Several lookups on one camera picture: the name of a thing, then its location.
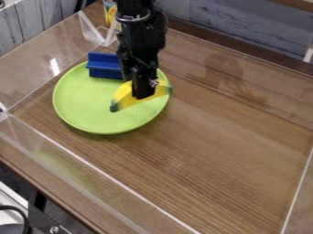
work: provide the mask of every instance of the green plate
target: green plate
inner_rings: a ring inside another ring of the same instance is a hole
[[[74,67],[62,77],[54,90],[54,108],[60,118],[88,133],[126,133],[147,124],[162,112],[170,96],[138,103],[120,112],[110,111],[112,95],[120,80],[90,77],[87,62]],[[158,70],[161,80],[167,80]]]

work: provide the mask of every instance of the black cable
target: black cable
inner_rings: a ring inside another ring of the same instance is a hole
[[[28,234],[30,233],[30,222],[28,222],[28,218],[26,217],[24,212],[13,206],[0,206],[0,210],[13,210],[21,215],[23,220],[24,220],[24,229],[23,229],[21,234]]]
[[[5,0],[0,0],[0,9],[5,8]]]

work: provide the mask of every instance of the blue block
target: blue block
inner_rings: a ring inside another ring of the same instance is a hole
[[[90,52],[87,68],[91,77],[123,80],[120,62],[115,54]]]

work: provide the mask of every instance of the gray wall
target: gray wall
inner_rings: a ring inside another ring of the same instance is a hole
[[[0,10],[0,57],[75,12],[78,0],[5,0]]]
[[[313,13],[269,0],[157,0],[165,12],[301,58],[313,38]]]

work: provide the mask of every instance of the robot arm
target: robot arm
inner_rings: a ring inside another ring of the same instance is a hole
[[[141,100],[154,95],[159,84],[158,53],[165,47],[166,16],[155,10],[155,0],[115,2],[122,28],[118,34],[122,74],[124,81],[133,81],[133,96]]]

